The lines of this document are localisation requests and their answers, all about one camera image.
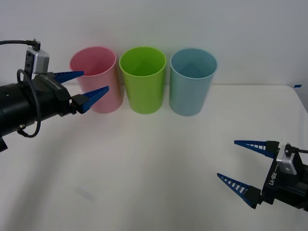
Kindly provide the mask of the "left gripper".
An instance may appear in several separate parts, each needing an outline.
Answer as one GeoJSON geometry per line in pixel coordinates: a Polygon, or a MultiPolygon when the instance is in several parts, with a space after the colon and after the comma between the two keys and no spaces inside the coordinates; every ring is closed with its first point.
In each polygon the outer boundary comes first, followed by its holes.
{"type": "Polygon", "coordinates": [[[93,90],[83,94],[70,96],[62,84],[84,75],[83,71],[71,71],[36,75],[33,79],[40,105],[41,118],[48,119],[59,115],[86,113],[108,91],[109,87],[93,90]]]}

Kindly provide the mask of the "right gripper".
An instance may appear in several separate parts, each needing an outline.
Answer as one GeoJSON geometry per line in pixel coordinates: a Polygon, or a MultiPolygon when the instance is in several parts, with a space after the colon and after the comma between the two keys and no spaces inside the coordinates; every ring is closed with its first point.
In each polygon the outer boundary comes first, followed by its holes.
{"type": "Polygon", "coordinates": [[[295,159],[297,174],[286,174],[281,172],[275,159],[280,150],[278,141],[235,140],[234,144],[273,159],[269,172],[262,191],[254,186],[217,173],[221,181],[253,209],[262,202],[272,205],[275,200],[297,209],[304,209],[304,164],[300,157],[295,159]]]}

